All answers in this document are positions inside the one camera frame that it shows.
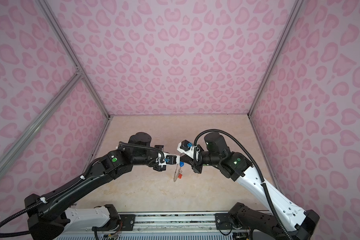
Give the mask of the perforated metal ring disc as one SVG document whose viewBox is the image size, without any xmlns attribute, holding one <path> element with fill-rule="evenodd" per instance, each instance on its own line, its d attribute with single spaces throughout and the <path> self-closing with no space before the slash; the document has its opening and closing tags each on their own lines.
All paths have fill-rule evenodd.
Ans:
<svg viewBox="0 0 360 240">
<path fill-rule="evenodd" d="M 174 173 L 174 178 L 173 181 L 176 182 L 178 180 L 177 176 L 179 173 L 182 173 L 182 167 L 180 167 L 180 164 L 177 165 L 175 173 Z"/>
</svg>

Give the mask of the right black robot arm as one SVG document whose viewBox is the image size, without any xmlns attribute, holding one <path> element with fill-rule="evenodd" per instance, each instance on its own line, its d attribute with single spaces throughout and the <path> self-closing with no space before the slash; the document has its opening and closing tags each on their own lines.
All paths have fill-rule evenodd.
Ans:
<svg viewBox="0 0 360 240">
<path fill-rule="evenodd" d="M 231 134 L 218 129 L 205 130 L 193 142 L 181 142 L 178 150 L 191 158 L 195 173 L 200 174 L 203 166 L 218 169 L 270 211 L 265 214 L 241 203 L 231 208 L 233 222 L 248 227 L 250 236 L 255 230 L 275 240 L 309 240 L 313 236 L 319 215 L 299 207 L 270 184 L 249 151 Z"/>
</svg>

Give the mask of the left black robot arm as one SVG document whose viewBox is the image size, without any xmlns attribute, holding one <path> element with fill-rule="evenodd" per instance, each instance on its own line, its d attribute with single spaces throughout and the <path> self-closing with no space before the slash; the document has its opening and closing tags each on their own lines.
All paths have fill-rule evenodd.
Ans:
<svg viewBox="0 0 360 240">
<path fill-rule="evenodd" d="M 84 172 L 65 185 L 44 195 L 25 198 L 25 208 L 0 222 L 0 228 L 16 218 L 28 215 L 28 230 L 1 233 L 0 238 L 31 235 L 34 240 L 53 240 L 63 233 L 71 220 L 66 210 L 93 190 L 132 171 L 133 166 L 148 166 L 159 170 L 165 161 L 164 146 L 151 147 L 149 134 L 139 132 L 127 143 L 119 142 L 116 150 L 93 160 Z"/>
</svg>

